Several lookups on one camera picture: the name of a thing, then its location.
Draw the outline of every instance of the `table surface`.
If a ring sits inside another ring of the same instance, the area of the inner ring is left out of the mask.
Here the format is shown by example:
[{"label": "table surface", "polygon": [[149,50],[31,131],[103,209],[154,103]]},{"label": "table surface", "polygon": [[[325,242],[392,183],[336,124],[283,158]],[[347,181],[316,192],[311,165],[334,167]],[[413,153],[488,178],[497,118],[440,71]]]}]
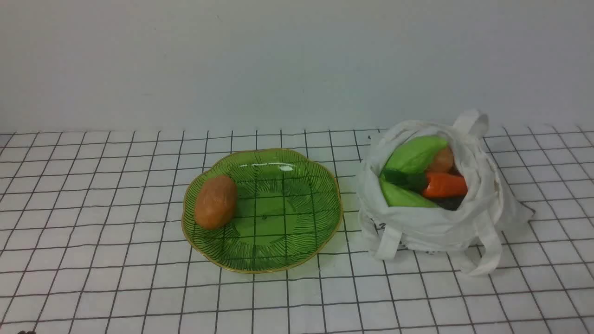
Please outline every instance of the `table surface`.
[{"label": "table surface", "polygon": [[[500,235],[500,266],[480,278],[445,253],[365,251],[355,174],[378,132],[0,135],[0,334],[594,333],[594,127],[485,137],[536,215]],[[296,268],[221,269],[181,232],[185,189],[230,152],[270,147],[337,176],[344,224]]]}]

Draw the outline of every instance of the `bag handle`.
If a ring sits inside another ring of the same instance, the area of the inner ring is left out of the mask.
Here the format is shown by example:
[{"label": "bag handle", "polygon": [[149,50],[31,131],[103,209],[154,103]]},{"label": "bag handle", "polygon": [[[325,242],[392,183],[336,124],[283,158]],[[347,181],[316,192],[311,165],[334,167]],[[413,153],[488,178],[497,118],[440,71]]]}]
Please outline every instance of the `bag handle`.
[{"label": "bag handle", "polygon": [[480,139],[489,130],[489,116],[478,109],[466,110],[456,118],[453,127]]},{"label": "bag handle", "polygon": [[452,254],[459,262],[461,266],[460,270],[469,276],[484,275],[495,270],[503,252],[501,241],[493,226],[491,216],[488,212],[483,212],[482,215],[482,219],[478,219],[478,221],[482,221],[483,224],[481,226],[478,223],[475,224],[475,227],[478,228],[478,237],[485,246],[485,254],[483,254],[479,263],[474,264],[464,251]]},{"label": "bag handle", "polygon": [[396,256],[402,233],[391,226],[386,225],[384,235],[377,234],[375,224],[363,211],[359,210],[359,224],[361,234],[366,242],[366,247],[373,257],[380,260],[391,260]]}]

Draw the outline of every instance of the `white wall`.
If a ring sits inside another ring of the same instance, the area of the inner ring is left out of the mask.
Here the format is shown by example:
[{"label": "white wall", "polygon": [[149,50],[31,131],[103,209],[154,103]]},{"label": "white wall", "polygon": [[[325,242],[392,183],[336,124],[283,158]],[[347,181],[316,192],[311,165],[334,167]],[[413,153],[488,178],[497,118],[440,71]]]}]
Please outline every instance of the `white wall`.
[{"label": "white wall", "polygon": [[591,0],[1,0],[0,130],[594,121]]}]

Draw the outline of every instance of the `potato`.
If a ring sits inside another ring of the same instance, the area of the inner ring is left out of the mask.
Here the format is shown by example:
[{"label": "potato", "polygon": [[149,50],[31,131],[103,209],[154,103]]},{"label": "potato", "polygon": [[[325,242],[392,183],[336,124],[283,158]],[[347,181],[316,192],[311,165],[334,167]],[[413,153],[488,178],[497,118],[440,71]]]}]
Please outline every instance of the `potato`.
[{"label": "potato", "polygon": [[204,182],[196,196],[194,220],[204,229],[217,229],[227,224],[235,214],[237,185],[227,175]]},{"label": "potato", "polygon": [[454,153],[450,146],[440,150],[433,157],[433,161],[427,167],[427,172],[448,173],[454,166]]}]

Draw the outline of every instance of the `green vegetable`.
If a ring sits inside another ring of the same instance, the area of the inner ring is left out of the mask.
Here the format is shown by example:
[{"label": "green vegetable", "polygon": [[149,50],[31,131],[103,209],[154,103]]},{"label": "green vegetable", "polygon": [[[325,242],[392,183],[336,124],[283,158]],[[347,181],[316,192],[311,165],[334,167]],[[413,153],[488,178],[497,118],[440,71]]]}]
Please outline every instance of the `green vegetable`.
[{"label": "green vegetable", "polygon": [[394,150],[384,165],[384,171],[395,169],[406,174],[423,173],[433,162],[437,152],[447,145],[447,140],[437,136],[413,138]]},{"label": "green vegetable", "polygon": [[416,193],[423,192],[428,185],[427,177],[424,173],[407,174],[395,169],[384,169],[381,176],[389,183]]},{"label": "green vegetable", "polygon": [[380,178],[380,187],[388,206],[437,207],[425,197],[393,185],[384,178]]}]

